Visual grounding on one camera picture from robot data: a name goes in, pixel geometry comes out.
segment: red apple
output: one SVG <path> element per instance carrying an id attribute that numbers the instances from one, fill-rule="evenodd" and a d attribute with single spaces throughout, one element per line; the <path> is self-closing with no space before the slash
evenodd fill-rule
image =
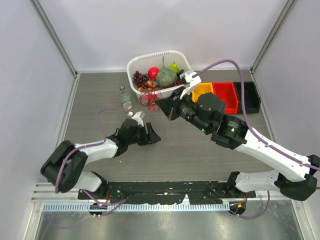
<path id="1" fill-rule="evenodd" d="M 147 81 L 146 84 L 148 84 L 148 88 L 152 88 L 154 86 L 153 81 Z"/>
<path id="2" fill-rule="evenodd" d="M 150 78 L 152 81 L 155 81 L 158 72 L 159 72 L 159 68 L 157 68 L 157 67 L 155 67 L 155 66 L 154 66 L 154 67 L 151 67 L 151 68 L 149 69 L 149 71 L 148 71 L 148 76 L 149 76 L 149 78 Z"/>

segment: cable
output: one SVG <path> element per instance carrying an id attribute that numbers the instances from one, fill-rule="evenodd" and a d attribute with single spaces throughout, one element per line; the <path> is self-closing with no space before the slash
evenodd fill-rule
<path id="1" fill-rule="evenodd" d="M 241 107 L 242 107 L 242 112 L 243 112 L 243 116 L 244 116 L 244 120 L 245 120 L 245 123 L 248 127 L 248 129 L 250 130 L 250 132 L 262 143 L 264 143 L 266 146 L 268 146 L 269 148 L 273 149 L 274 151 L 276 151 L 277 153 L 285 156 L 286 158 L 288 159 L 291 159 L 292 161 L 296 162 L 297 164 L 300 164 L 300 165 L 304 165 L 310 169 L 314 169 L 314 170 L 317 170 L 317 171 L 320 171 L 320 168 L 319 167 L 316 167 L 316 166 L 313 166 L 311 164 L 307 164 L 307 163 L 303 163 L 302 161 L 294 158 L 293 156 L 290 156 L 289 154 L 281 151 L 280 149 L 278 149 L 277 147 L 273 146 L 273 145 L 269 145 L 269 142 L 267 142 L 266 140 L 264 140 L 262 137 L 260 137 L 251 127 L 250 125 L 250 122 L 249 122 L 249 119 L 248 119 L 248 116 L 247 116 L 247 113 L 246 113 L 246 104 L 245 104 L 245 82 L 244 82 L 244 79 L 242 77 L 242 73 L 241 73 L 241 70 L 240 70 L 240 67 L 239 65 L 233 61 L 233 60 L 230 60 L 230 59 L 225 59 L 225 60 L 220 60 L 220 61 L 217 61 L 215 63 L 212 63 L 211 65 L 207 66 L 206 68 L 204 68 L 203 70 L 201 70 L 200 72 L 196 73 L 195 75 L 193 75 L 193 78 L 203 74 L 205 71 L 219 65 L 219 64 L 222 64 L 222 63 L 231 63 L 233 64 L 235 67 L 236 67 L 236 70 L 239 74 L 239 77 L 240 77 L 240 81 L 241 81 Z"/>
<path id="2" fill-rule="evenodd" d="M 126 200 L 122 200 L 119 202 L 119 205 L 116 206 L 114 209 L 110 210 L 110 211 L 107 211 L 107 212 L 104 212 L 100 215 L 100 217 L 102 216 L 107 216 L 109 214 L 112 214 L 116 209 L 118 209 L 122 204 L 124 204 L 126 202 Z M 105 207 L 101 207 L 101 206 L 94 206 L 95 208 L 101 208 L 101 209 L 106 209 Z M 49 230 L 49 226 L 53 226 L 54 228 L 56 229 L 71 229 L 73 228 L 74 226 L 78 225 L 79 223 L 83 222 L 84 220 L 87 220 L 89 218 L 93 218 L 92 215 L 88 215 L 86 217 L 83 217 L 81 218 L 79 221 L 75 222 L 74 224 L 70 225 L 70 226 L 57 226 L 53 223 L 54 221 L 54 216 L 51 217 L 49 220 L 48 220 L 48 224 L 47 226 L 45 227 L 43 233 L 42 233 L 42 236 L 40 237 L 40 240 L 44 240 L 45 239 L 45 235 L 47 234 L 47 231 Z"/>
<path id="3" fill-rule="evenodd" d="M 95 199 L 87 190 L 82 189 L 82 191 L 89 197 L 91 198 L 93 201 L 95 201 L 97 204 L 102 204 L 104 206 L 113 206 L 113 205 L 117 205 L 117 204 L 121 204 L 121 201 L 119 202 L 114 202 L 114 203 L 107 203 L 107 202 L 102 202 L 102 201 L 98 201 L 97 199 Z"/>
<path id="4" fill-rule="evenodd" d="M 66 156 L 65 158 L 62 160 L 62 164 L 61 164 L 61 167 L 59 169 L 59 172 L 58 172 L 58 175 L 56 177 L 56 181 L 55 181 L 55 186 L 54 186 L 54 190 L 55 190 L 55 193 L 59 193 L 59 183 L 60 183 L 60 180 L 61 180 L 61 175 L 62 175 L 62 172 L 65 168 L 65 165 L 67 163 L 67 161 L 69 160 L 69 158 L 72 156 L 72 154 L 74 154 L 76 151 L 79 151 L 81 149 L 84 149 L 84 148 L 91 148 L 91 147 L 96 147 L 96 146 L 100 146 L 102 144 L 105 143 L 106 139 L 107 139 L 107 132 L 106 132 L 106 129 L 104 127 L 104 125 L 102 124 L 101 120 L 100 120 L 100 114 L 102 112 L 105 112 L 105 111 L 108 111 L 108 110 L 113 110 L 113 111 L 119 111 L 119 112 L 123 112 L 123 113 L 128 113 L 128 111 L 126 110 L 122 110 L 122 109 L 116 109 L 116 108 L 105 108 L 105 109 L 102 109 L 101 111 L 99 111 L 97 113 L 97 120 L 98 120 L 98 124 L 99 126 L 101 127 L 102 131 L 103 131 L 103 140 L 100 141 L 100 142 L 96 142 L 96 143 L 91 143 L 91 144 L 88 144 L 88 145 L 82 145 L 82 146 L 79 146 L 79 147 L 76 147 L 75 149 L 73 149 L 72 151 L 70 151 Z"/>
<path id="5" fill-rule="evenodd" d="M 104 139 L 104 140 L 106 140 L 106 138 L 107 138 L 108 136 L 107 136 L 107 131 L 106 131 L 104 125 L 103 125 L 102 122 L 101 122 L 100 114 L 103 113 L 103 112 L 105 112 L 105 111 L 108 111 L 108 110 L 119 111 L 119 112 L 123 112 L 123 113 L 126 113 L 126 114 L 128 113 L 128 111 L 126 111 L 126 110 L 117 109 L 117 108 L 110 108 L 110 107 L 105 108 L 105 109 L 102 109 L 101 111 L 98 112 L 98 114 L 97 114 L 98 124 L 99 124 L 100 128 L 102 129 L 103 139 Z"/>
<path id="6" fill-rule="evenodd" d="M 268 194 L 268 201 L 266 202 L 265 209 L 264 209 L 263 212 L 260 213 L 259 215 L 257 215 L 257 216 L 242 216 L 242 215 L 238 215 L 238 214 L 237 214 L 238 208 L 237 208 L 235 211 L 231 211 L 231 210 L 230 210 L 229 213 L 231 213 L 231 214 L 233 214 L 233 215 L 235 215 L 235 216 L 237 216 L 237 217 L 239 217 L 239 218 L 241 218 L 241 219 L 247 219 L 247 220 L 252 220 L 252 219 L 260 218 L 260 217 L 262 217 L 262 216 L 267 212 L 267 210 L 268 210 L 268 208 L 269 208 L 269 204 L 270 204 L 270 192 L 267 191 L 267 194 Z"/>

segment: white basket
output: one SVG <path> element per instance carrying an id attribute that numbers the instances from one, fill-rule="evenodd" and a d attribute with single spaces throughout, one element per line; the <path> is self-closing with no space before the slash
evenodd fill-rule
<path id="1" fill-rule="evenodd" d="M 133 83 L 133 76 L 136 71 L 139 71 L 139 73 L 147 74 L 148 70 L 152 67 L 157 67 L 159 69 L 163 66 L 163 57 L 164 57 L 164 66 L 166 68 L 170 67 L 173 62 L 177 64 L 179 69 L 183 69 L 185 72 L 191 70 L 190 65 L 185 57 L 181 52 L 175 51 L 175 50 L 168 50 L 168 51 L 159 51 L 155 53 L 150 53 L 142 56 L 137 56 L 126 66 L 126 72 L 128 74 L 129 83 L 131 86 L 131 89 L 136 94 L 136 97 L 138 98 L 139 102 L 141 103 L 141 96 L 144 94 L 144 92 L 138 91 L 137 86 Z M 179 88 L 181 86 L 174 86 L 162 90 L 158 90 L 155 92 L 152 92 L 154 94 L 159 94 L 161 98 L 167 98 L 171 95 L 171 93 Z"/>

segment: black bin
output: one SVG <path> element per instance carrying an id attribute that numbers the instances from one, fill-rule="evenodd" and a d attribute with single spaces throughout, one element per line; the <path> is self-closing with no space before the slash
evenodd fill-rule
<path id="1" fill-rule="evenodd" d="M 241 101 L 241 83 L 238 81 L 233 82 L 238 100 L 238 114 L 242 114 L 242 101 Z M 258 95 L 256 85 L 253 81 L 244 82 L 244 102 L 245 102 L 245 112 L 247 114 L 256 114 L 260 111 L 261 99 Z"/>

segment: black mounting plate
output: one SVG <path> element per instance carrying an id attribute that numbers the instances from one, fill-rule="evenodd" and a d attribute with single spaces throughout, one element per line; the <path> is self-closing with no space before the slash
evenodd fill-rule
<path id="1" fill-rule="evenodd" d="M 191 205 L 220 204 L 222 199 L 243 198 L 243 193 L 231 196 L 226 182 L 219 181 L 129 181 L 108 182 L 110 202 L 126 199 L 126 204 L 180 204 L 187 195 Z M 256 193 L 246 193 L 247 198 L 255 198 Z M 84 193 L 78 199 L 88 200 Z"/>

